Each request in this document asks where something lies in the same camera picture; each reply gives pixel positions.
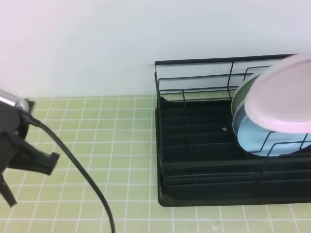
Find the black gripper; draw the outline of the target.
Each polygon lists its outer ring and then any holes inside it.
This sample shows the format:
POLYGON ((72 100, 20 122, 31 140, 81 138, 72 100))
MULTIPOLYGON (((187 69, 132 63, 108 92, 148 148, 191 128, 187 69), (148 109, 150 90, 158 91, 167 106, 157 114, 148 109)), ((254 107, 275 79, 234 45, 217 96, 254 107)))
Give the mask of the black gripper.
MULTIPOLYGON (((1 173, 7 168, 14 168, 51 175, 59 158, 60 155, 54 152, 50 155, 44 155, 14 133, 0 133, 1 173)), ((0 175, 0 194, 10 207, 17 204, 17 201, 2 174, 0 175)))

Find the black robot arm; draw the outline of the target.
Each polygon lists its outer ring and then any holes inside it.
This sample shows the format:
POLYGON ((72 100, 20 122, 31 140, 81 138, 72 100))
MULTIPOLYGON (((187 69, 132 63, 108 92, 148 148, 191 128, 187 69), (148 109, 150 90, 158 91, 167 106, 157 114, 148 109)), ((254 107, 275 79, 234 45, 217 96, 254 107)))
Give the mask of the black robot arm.
POLYGON ((0 194, 10 207, 17 204, 3 172, 7 168, 50 175, 59 154, 46 154, 26 142, 30 122, 27 121, 35 102, 4 90, 0 91, 0 194))

